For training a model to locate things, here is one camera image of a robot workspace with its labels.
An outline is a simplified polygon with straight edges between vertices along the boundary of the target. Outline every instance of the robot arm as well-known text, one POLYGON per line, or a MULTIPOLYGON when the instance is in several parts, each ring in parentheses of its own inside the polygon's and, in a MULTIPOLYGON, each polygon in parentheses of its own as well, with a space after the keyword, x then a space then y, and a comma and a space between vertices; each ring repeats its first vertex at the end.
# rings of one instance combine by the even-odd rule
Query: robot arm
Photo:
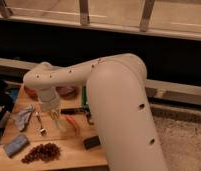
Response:
POLYGON ((167 171, 147 101, 146 67, 135 55, 122 54, 63 69, 42 63, 24 83, 38 92, 41 107, 59 103, 55 86, 86 83, 95 127, 111 171, 167 171))

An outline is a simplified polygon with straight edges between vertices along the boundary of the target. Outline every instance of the floor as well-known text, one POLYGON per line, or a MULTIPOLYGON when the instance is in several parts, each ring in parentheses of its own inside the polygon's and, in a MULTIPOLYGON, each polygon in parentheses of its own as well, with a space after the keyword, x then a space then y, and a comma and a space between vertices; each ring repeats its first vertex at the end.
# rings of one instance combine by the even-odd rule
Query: floor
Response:
MULTIPOLYGON (((78 0, 6 0, 14 15, 79 22, 78 0)), ((88 0, 91 23, 138 27, 144 0, 88 0)), ((201 0, 156 0, 150 28, 201 33, 201 0)))

